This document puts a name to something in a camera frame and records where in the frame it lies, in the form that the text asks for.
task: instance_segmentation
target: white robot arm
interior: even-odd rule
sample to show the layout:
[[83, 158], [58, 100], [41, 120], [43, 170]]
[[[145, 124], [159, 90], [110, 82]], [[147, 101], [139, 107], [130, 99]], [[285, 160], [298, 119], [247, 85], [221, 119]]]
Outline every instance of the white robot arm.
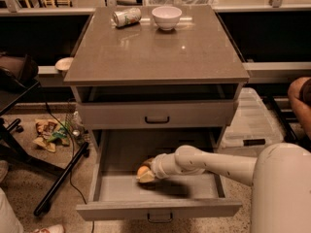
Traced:
[[282, 143], [252, 158], [181, 146], [143, 163], [137, 179], [147, 183], [205, 170], [252, 187], [251, 233], [311, 232], [311, 154], [307, 150]]

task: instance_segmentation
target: open drawer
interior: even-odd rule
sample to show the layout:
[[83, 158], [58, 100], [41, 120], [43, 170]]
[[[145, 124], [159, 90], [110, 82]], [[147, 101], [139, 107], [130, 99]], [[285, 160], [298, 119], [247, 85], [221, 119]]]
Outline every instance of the open drawer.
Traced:
[[241, 202], [225, 198], [219, 176], [172, 177], [139, 184], [140, 164], [160, 153], [192, 145], [212, 151], [208, 129], [121, 129], [103, 131], [86, 205], [85, 220], [147, 219], [169, 222], [180, 217], [234, 216]]

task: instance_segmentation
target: drawer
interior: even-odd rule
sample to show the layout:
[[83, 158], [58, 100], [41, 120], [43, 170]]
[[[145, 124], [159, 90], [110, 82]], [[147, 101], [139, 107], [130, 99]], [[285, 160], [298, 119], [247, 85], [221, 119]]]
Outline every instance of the drawer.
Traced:
[[79, 114], [87, 129], [213, 127], [230, 125], [233, 101], [80, 103]]
[[168, 222], [174, 218], [233, 216], [241, 202], [225, 198], [219, 176], [179, 176], [139, 184], [140, 164], [183, 144], [211, 151], [209, 130], [122, 129], [106, 130], [94, 166], [86, 205], [77, 211], [85, 220], [147, 219]]

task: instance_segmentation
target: cabinet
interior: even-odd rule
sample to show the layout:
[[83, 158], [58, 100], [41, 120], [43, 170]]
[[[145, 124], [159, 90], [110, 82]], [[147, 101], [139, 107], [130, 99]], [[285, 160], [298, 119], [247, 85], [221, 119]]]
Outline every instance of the cabinet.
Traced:
[[163, 32], [153, 7], [140, 23], [116, 28], [117, 8], [98, 8], [65, 77], [97, 149], [85, 220], [233, 216], [222, 179], [205, 172], [140, 185], [140, 163], [189, 144], [215, 150], [249, 76], [209, 6], [181, 6]]

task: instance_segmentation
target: cable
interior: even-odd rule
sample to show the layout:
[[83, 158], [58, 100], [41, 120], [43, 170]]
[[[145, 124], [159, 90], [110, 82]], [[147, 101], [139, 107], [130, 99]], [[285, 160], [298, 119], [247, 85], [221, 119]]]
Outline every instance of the cable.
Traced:
[[[42, 92], [42, 95], [43, 95], [43, 99], [44, 99], [44, 102], [45, 102], [45, 105], [46, 105], [46, 109], [47, 109], [48, 114], [51, 115], [51, 117], [53, 117], [53, 118], [65, 129], [67, 135], [68, 135], [69, 138], [70, 138], [70, 141], [71, 141], [71, 143], [72, 143], [72, 159], [73, 159], [74, 156], [75, 156], [75, 144], [74, 144], [75, 142], [74, 142], [74, 139], [73, 139], [73, 137], [72, 137], [72, 135], [71, 135], [71, 132], [68, 130], [68, 128], [67, 128], [61, 121], [59, 121], [58, 118], [56, 118], [56, 117], [52, 114], [52, 110], [51, 110], [51, 108], [50, 108], [50, 106], [49, 106], [49, 104], [48, 104], [48, 101], [47, 101], [47, 98], [46, 98], [46, 94], [45, 94], [45, 92], [44, 92], [44, 90], [43, 90], [41, 84], [39, 84], [39, 87], [40, 87], [40, 89], [41, 89], [41, 92]], [[68, 99], [67, 102], [69, 103], [69, 102], [71, 102], [71, 101], [75, 101], [75, 100], [74, 100], [74, 99]], [[76, 190], [80, 193], [82, 199], [84, 200], [84, 203], [87, 204], [86, 199], [85, 199], [84, 195], [82, 194], [82, 192], [81, 192], [75, 185], [73, 185], [73, 183], [72, 183], [72, 171], [71, 171], [70, 174], [69, 174], [69, 183], [70, 183], [70, 185], [71, 185], [74, 189], [76, 189]], [[91, 227], [91, 233], [94, 232], [94, 228], [95, 228], [95, 222], [93, 221], [93, 222], [92, 222], [92, 227]]]

